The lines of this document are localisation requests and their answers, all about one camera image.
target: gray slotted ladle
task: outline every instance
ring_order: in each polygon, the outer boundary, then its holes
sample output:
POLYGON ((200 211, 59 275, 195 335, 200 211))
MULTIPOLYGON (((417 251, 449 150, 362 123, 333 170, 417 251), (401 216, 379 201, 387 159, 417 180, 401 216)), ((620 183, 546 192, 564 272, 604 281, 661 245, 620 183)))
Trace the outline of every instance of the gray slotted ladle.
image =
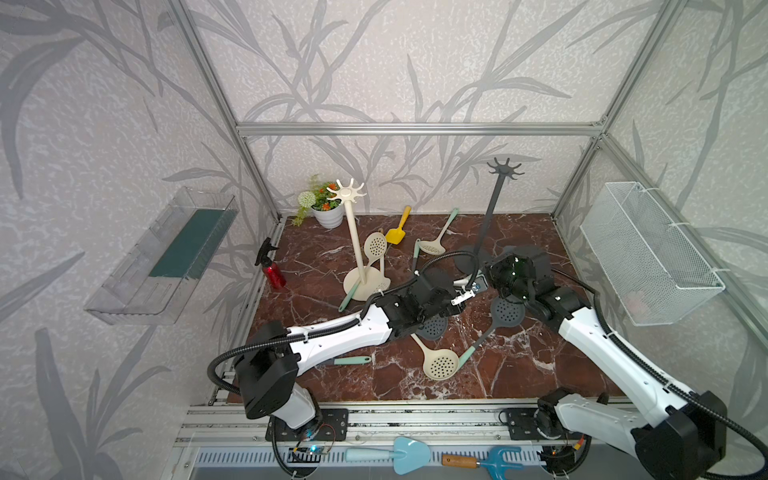
POLYGON ((466 352, 458 358, 458 367, 464 366, 469 357, 475 352, 481 343, 488 338, 491 333, 500 326, 518 326, 525 318, 525 307, 522 302, 515 296, 508 296, 507 299, 503 299, 497 296, 491 302, 491 328, 487 329, 480 335, 475 343, 470 346, 466 352))

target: wire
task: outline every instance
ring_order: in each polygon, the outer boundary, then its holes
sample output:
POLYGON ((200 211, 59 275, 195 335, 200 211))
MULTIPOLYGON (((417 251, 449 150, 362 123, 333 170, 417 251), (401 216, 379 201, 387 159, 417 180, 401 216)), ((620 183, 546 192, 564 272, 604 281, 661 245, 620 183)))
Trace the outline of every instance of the wire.
MULTIPOLYGON (((444 253, 439 257, 435 257, 429 262, 425 263, 424 266, 422 267, 422 271, 429 269, 430 267, 432 267, 432 265, 439 262, 440 260, 444 260, 450 257, 455 257, 457 255, 468 255, 475 259, 475 265, 477 266, 477 268, 469 278, 469 282, 470 282, 469 284, 471 285, 472 283, 475 282, 475 278, 477 277, 477 270, 479 270, 480 268, 480 260, 478 256, 475 255, 473 252, 460 250, 456 252, 444 253)), ((260 350, 260 349, 271 347, 271 346, 287 345, 289 343, 298 342, 300 340, 314 339, 321 336, 328 336, 328 335, 333 335, 335 333, 343 332, 344 330, 350 329, 355 325, 359 325, 360 320, 366 318, 366 315, 368 314, 368 310, 370 309, 375 299, 379 298, 380 296, 389 295, 390 293, 394 293, 398 290, 405 289, 413 285, 414 283, 416 283, 416 280, 418 279, 419 278, 417 276, 414 276, 408 281, 406 281, 405 283, 403 283, 402 285, 398 285, 382 293, 374 293, 373 295, 369 296, 368 299, 366 300, 365 305, 363 305, 362 309, 360 310, 359 315, 357 315, 356 318, 350 320, 349 322, 343 323, 342 325, 332 326, 327 329, 315 330, 313 332, 309 332, 306 336, 304 336, 301 333, 297 333, 294 335, 288 335, 288 336, 284 336, 277 339, 266 340, 264 342, 250 343, 248 345, 239 346, 235 349, 229 350, 228 352, 224 352, 218 357, 216 357, 215 359, 211 360, 211 362, 208 364, 208 369, 207 369, 208 379, 220 389, 224 389, 224 390, 227 390, 228 392, 232 392, 236 395, 240 395, 240 388, 232 385, 229 382, 226 382, 223 378, 219 376, 218 373, 216 373, 216 368, 221 363, 226 362, 228 359, 231 359, 233 357, 240 356, 240 355, 243 355, 244 353, 252 352, 254 350, 260 350)))
MULTIPOLYGON (((272 425, 277 425, 277 418, 272 416, 270 417, 272 419, 272 425)), ((310 475, 312 475, 316 470, 317 467, 312 468, 312 471, 307 473, 306 475, 299 475, 299 471, 297 469, 291 470, 288 468, 288 465, 283 460, 283 457, 280 456, 280 451, 277 449, 277 435, 275 435, 275 431, 272 431, 272 453, 275 455, 275 460, 277 461, 277 464, 280 466, 280 469, 283 470, 287 475, 290 475, 291 478, 307 478, 310 475)))
POLYGON ((605 321, 605 317, 603 316, 603 309, 600 305, 600 292, 598 292, 592 286, 582 282, 575 276, 569 275, 568 273, 563 272, 562 270, 553 268, 552 271, 559 273, 565 278, 573 280, 574 282, 581 285, 585 290, 592 293, 592 296, 594 297, 593 298, 594 311, 597 314, 600 327, 602 327, 605 334, 608 335, 608 338, 611 339, 611 341, 616 345, 616 347, 619 350, 621 350, 622 353, 624 353, 626 356, 632 359, 633 362, 635 362, 639 367, 645 370, 649 375, 654 377, 654 379, 656 379, 659 383, 661 383, 662 385, 665 385, 666 386, 665 388, 667 390, 681 397, 683 400, 690 403, 691 405, 696 406, 699 410, 704 412, 704 414, 708 415, 710 418, 724 424, 729 429, 741 435, 745 440, 751 443, 760 452, 760 454, 763 455, 763 467, 757 472, 745 474, 745 475, 721 475, 719 473, 704 472, 701 475, 702 478, 708 478, 709 480, 737 480, 737 479, 738 480, 767 480, 768 479, 768 446, 766 446, 766 444, 763 443, 762 440, 758 439, 752 432, 745 429, 744 427, 734 422, 733 420, 729 419, 728 417, 713 411, 706 405, 701 404, 691 394, 683 391, 680 387, 674 385, 673 383, 668 384, 667 377, 661 375, 661 373, 657 372, 656 369, 648 365, 639 356, 637 356, 627 346, 626 343, 621 341, 618 335, 611 335, 612 333, 614 333, 614 331, 609 327, 608 323, 605 321))
POLYGON ((456 251, 447 252, 438 257, 435 257, 422 266, 422 272, 431 268, 432 265, 439 262, 440 260, 445 260, 446 258, 456 257, 460 255, 472 257, 472 259, 475 261, 474 262, 475 268, 472 269, 472 275, 469 276, 469 281, 467 282, 467 285, 470 286, 469 288, 472 288, 472 284, 475 283, 475 279, 477 278, 478 271, 480 270, 480 257, 478 257, 476 253, 469 250, 456 250, 456 251))
POLYGON ((262 348, 267 348, 269 346, 287 345, 289 343, 298 342, 304 339, 314 339, 320 336, 333 335, 334 333, 343 332, 344 330, 350 329, 355 325, 359 325, 360 319, 356 317, 350 320, 349 322, 343 323, 341 325, 332 326, 327 329, 321 329, 321 330, 315 330, 313 332, 309 332, 306 336, 304 336, 301 333, 297 333, 295 335, 288 335, 278 339, 266 340, 264 342, 250 343, 248 345, 239 346, 236 349, 232 349, 228 352, 224 352, 218 357, 216 357, 215 359, 211 360, 211 362, 208 364, 208 370, 207 370, 208 379, 211 382, 213 382, 214 385, 216 385, 217 387, 227 390, 228 392, 232 392, 239 395, 240 394, 239 388, 232 385, 231 383, 224 381, 224 379, 222 379, 219 376, 219 374, 216 373, 216 367, 218 367, 222 362, 226 362, 228 359, 243 355, 244 353, 252 352, 254 350, 259 350, 262 348))

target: white flower pot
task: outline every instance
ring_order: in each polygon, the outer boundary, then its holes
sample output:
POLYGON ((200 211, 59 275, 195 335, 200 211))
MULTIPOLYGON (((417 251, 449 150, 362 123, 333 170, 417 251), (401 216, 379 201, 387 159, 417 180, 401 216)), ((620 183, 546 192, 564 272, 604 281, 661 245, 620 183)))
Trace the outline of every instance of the white flower pot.
POLYGON ((344 220, 344 207, 341 205, 333 210, 321 211, 315 210, 314 208, 311 210, 315 214, 315 218, 320 225, 323 225, 329 230, 338 227, 344 220))

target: wooden handle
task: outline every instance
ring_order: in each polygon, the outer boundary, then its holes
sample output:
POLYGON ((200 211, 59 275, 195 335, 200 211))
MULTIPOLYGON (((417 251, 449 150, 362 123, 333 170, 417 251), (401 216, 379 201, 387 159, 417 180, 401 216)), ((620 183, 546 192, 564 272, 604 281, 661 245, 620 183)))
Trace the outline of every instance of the wooden handle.
POLYGON ((462 457, 461 455, 442 455, 442 464, 445 467, 477 468, 478 459, 475 457, 462 457))
POLYGON ((406 224, 406 220, 408 219, 408 215, 410 215, 410 213, 411 213, 411 206, 406 205, 406 211, 402 212, 402 218, 400 219, 400 225, 398 227, 399 229, 402 230, 402 226, 406 224))

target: potted plant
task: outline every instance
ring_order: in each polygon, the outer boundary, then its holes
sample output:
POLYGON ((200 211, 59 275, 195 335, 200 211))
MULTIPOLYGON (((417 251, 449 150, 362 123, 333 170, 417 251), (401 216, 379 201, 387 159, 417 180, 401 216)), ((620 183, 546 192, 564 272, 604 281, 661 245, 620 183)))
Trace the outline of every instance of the potted plant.
POLYGON ((344 209, 339 208, 341 200, 328 200, 328 197, 334 196, 328 188, 338 190, 339 187, 336 186, 336 182, 320 183, 317 181, 318 176, 310 177, 310 189, 299 194, 299 211, 296 212, 292 223, 301 225, 311 210, 320 225, 327 229, 336 228, 344 220, 344 209))

